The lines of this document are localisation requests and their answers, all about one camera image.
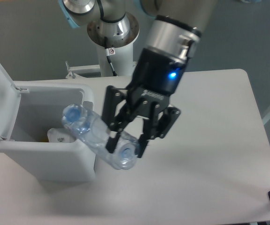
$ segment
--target silver metal ring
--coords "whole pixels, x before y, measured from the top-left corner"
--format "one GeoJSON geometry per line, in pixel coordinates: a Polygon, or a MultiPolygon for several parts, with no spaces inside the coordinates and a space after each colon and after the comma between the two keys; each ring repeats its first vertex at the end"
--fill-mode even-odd
{"type": "Polygon", "coordinates": [[[95,0],[63,0],[67,9],[76,14],[86,14],[94,7],[95,0]]]}

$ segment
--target grey floor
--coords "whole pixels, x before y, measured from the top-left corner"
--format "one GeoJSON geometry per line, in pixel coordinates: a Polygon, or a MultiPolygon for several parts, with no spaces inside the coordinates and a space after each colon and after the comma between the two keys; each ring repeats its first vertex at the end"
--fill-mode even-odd
{"type": "MultiPolygon", "coordinates": [[[[153,19],[127,0],[139,21],[137,60],[153,19]]],[[[62,79],[70,66],[97,64],[86,27],[72,30],[56,0],[0,1],[0,62],[13,80],[62,79]]],[[[270,0],[219,0],[187,71],[247,71],[260,113],[270,104],[270,0]]],[[[270,141],[270,122],[266,132],[270,141]]]]}

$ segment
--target white table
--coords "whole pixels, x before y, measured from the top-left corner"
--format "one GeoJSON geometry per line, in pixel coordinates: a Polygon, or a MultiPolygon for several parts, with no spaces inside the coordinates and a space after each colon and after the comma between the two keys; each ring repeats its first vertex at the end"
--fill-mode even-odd
{"type": "MultiPolygon", "coordinates": [[[[101,113],[107,85],[84,78],[101,113]]],[[[0,224],[219,225],[270,220],[270,146],[243,70],[186,73],[171,103],[182,115],[129,171],[97,160],[91,183],[38,181],[0,154],[0,224]]],[[[141,130],[133,123],[127,130],[141,130]]]]}

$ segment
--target clear plastic bottle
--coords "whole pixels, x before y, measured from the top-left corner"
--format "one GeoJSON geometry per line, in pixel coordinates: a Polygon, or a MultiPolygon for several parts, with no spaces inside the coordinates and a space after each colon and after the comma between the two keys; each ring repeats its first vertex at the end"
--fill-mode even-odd
{"type": "Polygon", "coordinates": [[[62,124],[114,169],[128,170],[135,165],[139,152],[138,140],[123,131],[114,153],[109,153],[106,149],[109,129],[96,112],[82,105],[69,105],[63,111],[62,124]]]}

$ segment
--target white trash bin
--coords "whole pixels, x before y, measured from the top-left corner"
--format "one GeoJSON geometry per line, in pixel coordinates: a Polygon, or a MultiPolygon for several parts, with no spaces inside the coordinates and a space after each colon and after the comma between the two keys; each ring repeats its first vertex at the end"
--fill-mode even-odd
{"type": "Polygon", "coordinates": [[[63,109],[70,104],[93,108],[87,85],[13,82],[0,64],[0,152],[39,180],[91,181],[95,154],[80,140],[49,143],[47,132],[62,128],[63,109]]]}

